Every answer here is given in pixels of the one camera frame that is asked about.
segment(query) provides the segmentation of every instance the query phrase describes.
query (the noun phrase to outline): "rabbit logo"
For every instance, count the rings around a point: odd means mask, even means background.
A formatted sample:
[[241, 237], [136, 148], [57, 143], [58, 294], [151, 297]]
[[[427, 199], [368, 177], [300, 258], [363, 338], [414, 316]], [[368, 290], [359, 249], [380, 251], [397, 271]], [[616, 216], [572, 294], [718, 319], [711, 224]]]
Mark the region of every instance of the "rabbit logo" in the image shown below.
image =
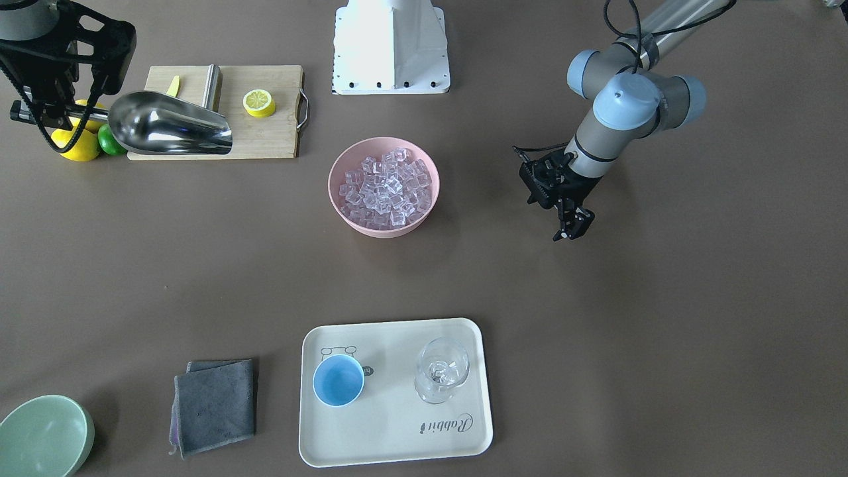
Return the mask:
[[432, 421], [430, 423], [421, 423], [421, 429], [418, 434], [429, 432], [431, 434], [450, 432], [456, 429], [456, 432], [467, 432], [474, 425], [474, 418], [468, 412], [463, 412], [456, 419], [450, 421]]

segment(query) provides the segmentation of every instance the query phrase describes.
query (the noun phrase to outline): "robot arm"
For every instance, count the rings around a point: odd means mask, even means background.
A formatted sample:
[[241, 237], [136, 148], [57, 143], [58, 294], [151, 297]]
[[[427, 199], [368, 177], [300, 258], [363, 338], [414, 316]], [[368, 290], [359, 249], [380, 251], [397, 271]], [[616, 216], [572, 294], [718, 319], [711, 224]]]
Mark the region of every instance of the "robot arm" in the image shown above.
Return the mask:
[[524, 154], [532, 149], [514, 148], [523, 158], [519, 175], [531, 192], [527, 202], [558, 211], [560, 228], [554, 240], [576, 239], [586, 232], [594, 214], [583, 208], [583, 201], [630, 141], [700, 116], [706, 105], [700, 81], [650, 70], [698, 25], [734, 4], [735, 0], [667, 0], [604, 52], [586, 50], [574, 58], [568, 86], [593, 101], [577, 132], [565, 148], [538, 160]]
[[[102, 26], [81, 25], [90, 17]], [[77, 53], [77, 43], [93, 53]], [[0, 0], [0, 70], [21, 96], [10, 117], [38, 126], [54, 150], [66, 152], [76, 143], [94, 104], [102, 94], [116, 94], [136, 47], [136, 29], [70, 0]], [[79, 64], [92, 67], [88, 105], [80, 114], [74, 104]], [[81, 116], [75, 135], [63, 148], [51, 141], [45, 127], [71, 129], [69, 114]]]

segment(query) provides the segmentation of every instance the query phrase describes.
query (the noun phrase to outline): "lemon slice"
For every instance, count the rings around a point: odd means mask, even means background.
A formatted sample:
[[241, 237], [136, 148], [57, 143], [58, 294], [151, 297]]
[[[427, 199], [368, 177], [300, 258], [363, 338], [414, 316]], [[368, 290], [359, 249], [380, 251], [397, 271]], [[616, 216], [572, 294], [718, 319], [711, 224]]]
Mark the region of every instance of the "lemon slice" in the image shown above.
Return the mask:
[[[57, 129], [56, 131], [53, 131], [50, 138], [57, 146], [63, 148], [73, 135], [73, 131]], [[76, 141], [76, 144], [74, 144], [74, 147], [70, 148], [70, 151], [62, 153], [62, 157], [65, 159], [75, 160], [77, 162], [86, 162], [96, 158], [99, 154], [100, 144], [98, 143], [97, 135], [85, 130], [82, 132], [79, 140]]]
[[254, 118], [266, 118], [274, 114], [276, 104], [271, 94], [264, 89], [254, 89], [244, 95], [244, 109]]

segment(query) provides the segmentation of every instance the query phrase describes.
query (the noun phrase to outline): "wooden cutting board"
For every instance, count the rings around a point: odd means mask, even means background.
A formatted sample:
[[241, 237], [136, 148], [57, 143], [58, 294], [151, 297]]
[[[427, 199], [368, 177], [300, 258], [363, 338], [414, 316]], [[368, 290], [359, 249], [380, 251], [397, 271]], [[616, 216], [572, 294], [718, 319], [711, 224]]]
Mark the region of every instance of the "wooden cutting board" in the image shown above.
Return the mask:
[[[180, 77], [176, 95], [190, 103], [203, 101], [205, 66], [153, 66], [144, 89], [164, 93], [174, 76]], [[298, 156], [298, 107], [304, 69], [300, 65], [221, 66], [217, 111], [232, 129], [230, 154], [156, 155], [127, 153], [131, 160], [228, 160], [280, 159]], [[276, 112], [267, 118], [254, 118], [242, 106], [245, 93], [264, 89], [276, 103]]]

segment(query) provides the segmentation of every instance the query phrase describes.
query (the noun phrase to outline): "gray cloth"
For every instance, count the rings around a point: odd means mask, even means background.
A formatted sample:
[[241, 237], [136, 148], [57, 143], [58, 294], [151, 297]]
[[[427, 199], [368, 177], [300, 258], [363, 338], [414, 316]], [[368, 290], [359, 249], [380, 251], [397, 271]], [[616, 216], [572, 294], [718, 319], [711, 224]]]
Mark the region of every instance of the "gray cloth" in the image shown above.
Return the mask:
[[174, 390], [170, 443], [182, 458], [255, 434], [251, 360], [189, 362]]

